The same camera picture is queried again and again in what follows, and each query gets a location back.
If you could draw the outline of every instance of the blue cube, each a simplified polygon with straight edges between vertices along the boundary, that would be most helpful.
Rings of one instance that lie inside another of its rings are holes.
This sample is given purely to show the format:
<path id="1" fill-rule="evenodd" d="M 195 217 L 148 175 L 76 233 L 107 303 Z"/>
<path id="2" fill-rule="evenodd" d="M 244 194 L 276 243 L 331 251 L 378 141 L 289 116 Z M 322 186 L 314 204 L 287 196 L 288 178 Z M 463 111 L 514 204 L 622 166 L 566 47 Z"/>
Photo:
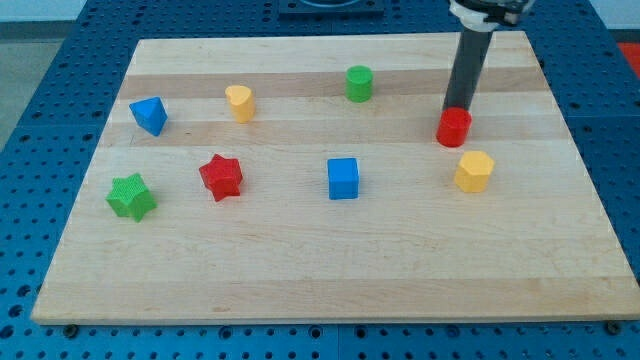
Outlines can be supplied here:
<path id="1" fill-rule="evenodd" d="M 355 158 L 341 158 L 327 160 L 329 171 L 329 199 L 357 199 L 358 163 Z"/>
<path id="2" fill-rule="evenodd" d="M 147 130 L 151 135 L 158 136 L 162 131 L 167 113 L 164 111 L 162 101 L 159 97 L 138 101 L 129 104 L 129 109 L 136 118 L 136 122 L 141 128 Z"/>

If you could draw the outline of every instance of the yellow block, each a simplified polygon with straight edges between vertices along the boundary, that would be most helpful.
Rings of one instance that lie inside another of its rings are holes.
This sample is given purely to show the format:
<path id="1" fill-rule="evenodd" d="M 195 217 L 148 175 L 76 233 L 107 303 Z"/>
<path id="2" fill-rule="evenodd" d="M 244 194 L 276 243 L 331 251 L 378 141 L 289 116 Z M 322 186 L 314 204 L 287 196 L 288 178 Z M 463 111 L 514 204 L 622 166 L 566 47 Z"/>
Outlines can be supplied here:
<path id="1" fill-rule="evenodd" d="M 460 162 L 453 181 L 464 192 L 483 192 L 495 162 L 484 151 L 466 151 Z"/>
<path id="2" fill-rule="evenodd" d="M 231 114 L 240 124 L 249 122 L 256 114 L 253 91 L 246 86 L 231 85 L 224 91 L 231 107 Z"/>

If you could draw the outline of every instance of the blue perforated surface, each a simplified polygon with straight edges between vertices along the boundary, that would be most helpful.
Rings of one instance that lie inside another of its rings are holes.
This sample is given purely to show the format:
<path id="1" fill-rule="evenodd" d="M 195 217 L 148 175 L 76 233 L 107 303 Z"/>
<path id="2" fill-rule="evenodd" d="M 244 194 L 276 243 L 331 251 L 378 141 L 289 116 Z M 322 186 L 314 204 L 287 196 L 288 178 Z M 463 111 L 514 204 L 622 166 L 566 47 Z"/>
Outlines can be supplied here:
<path id="1" fill-rule="evenodd" d="M 640 322 L 129 328 L 29 320 L 136 42 L 457 31 L 444 0 L 383 16 L 279 19 L 275 1 L 89 0 L 0 155 L 0 359 L 640 358 Z M 640 84 L 586 0 L 539 0 L 523 24 L 640 276 Z"/>

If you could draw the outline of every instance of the wood grain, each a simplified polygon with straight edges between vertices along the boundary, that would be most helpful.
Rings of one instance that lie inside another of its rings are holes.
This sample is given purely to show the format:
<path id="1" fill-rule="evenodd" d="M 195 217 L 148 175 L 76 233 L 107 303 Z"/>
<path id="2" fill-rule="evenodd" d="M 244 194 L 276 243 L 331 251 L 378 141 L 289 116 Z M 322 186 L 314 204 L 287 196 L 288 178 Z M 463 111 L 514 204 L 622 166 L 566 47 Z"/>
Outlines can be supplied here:
<path id="1" fill-rule="evenodd" d="M 463 148 L 434 141 L 456 39 L 142 41 L 32 318 L 639 317 L 638 284 L 523 33 L 496 34 Z M 285 65 L 291 48 L 303 55 Z M 339 75 L 363 54 L 387 80 L 376 82 L 370 101 L 354 104 L 340 95 Z M 516 78 L 492 76 L 500 73 Z M 262 87 L 249 124 L 236 124 L 223 98 L 222 85 L 234 79 Z M 169 114 L 157 138 L 128 110 L 154 92 Z M 484 193 L 465 194 L 453 183 L 464 150 L 496 161 Z M 240 197 L 215 203 L 202 185 L 197 169 L 213 153 L 240 160 Z M 326 160 L 345 156 L 358 158 L 360 198 L 331 201 Z M 104 201 L 113 177 L 134 172 L 159 204 L 139 224 L 115 217 Z"/>

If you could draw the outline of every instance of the toy block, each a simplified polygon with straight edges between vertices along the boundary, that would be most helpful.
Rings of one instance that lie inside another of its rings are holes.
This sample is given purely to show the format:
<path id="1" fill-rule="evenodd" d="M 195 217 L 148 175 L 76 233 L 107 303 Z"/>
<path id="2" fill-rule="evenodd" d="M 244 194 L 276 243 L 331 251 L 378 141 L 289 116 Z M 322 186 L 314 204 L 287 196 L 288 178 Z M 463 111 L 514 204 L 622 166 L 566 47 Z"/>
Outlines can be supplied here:
<path id="1" fill-rule="evenodd" d="M 224 93 L 236 122 L 240 124 L 249 122 L 256 113 L 253 91 L 246 86 L 232 85 L 227 87 Z"/>
<path id="2" fill-rule="evenodd" d="M 365 102 L 373 93 L 373 72 L 366 66 L 356 65 L 347 69 L 345 96 L 353 102 Z"/>
<path id="3" fill-rule="evenodd" d="M 495 162 L 484 151 L 466 151 L 454 177 L 454 182 L 466 193 L 483 192 L 493 171 Z"/>
<path id="4" fill-rule="evenodd" d="M 450 107 L 442 112 L 436 139 L 446 147 L 458 147 L 464 144 L 471 128 L 471 114 L 458 107 Z"/>
<path id="5" fill-rule="evenodd" d="M 227 196 L 240 196 L 242 171 L 238 159 L 225 159 L 215 154 L 208 164 L 200 167 L 200 176 L 216 202 Z"/>
<path id="6" fill-rule="evenodd" d="M 358 184 L 360 175 L 355 158 L 340 158 L 327 160 L 329 173 L 329 199 L 358 198 Z"/>
<path id="7" fill-rule="evenodd" d="M 129 109 L 141 128 L 153 136 L 160 135 L 167 121 L 167 113 L 159 97 L 134 102 L 129 104 Z"/>
<path id="8" fill-rule="evenodd" d="M 127 178 L 114 178 L 113 188 L 106 200 L 116 215 L 132 217 L 136 222 L 140 222 L 147 212 L 157 206 L 138 173 Z"/>

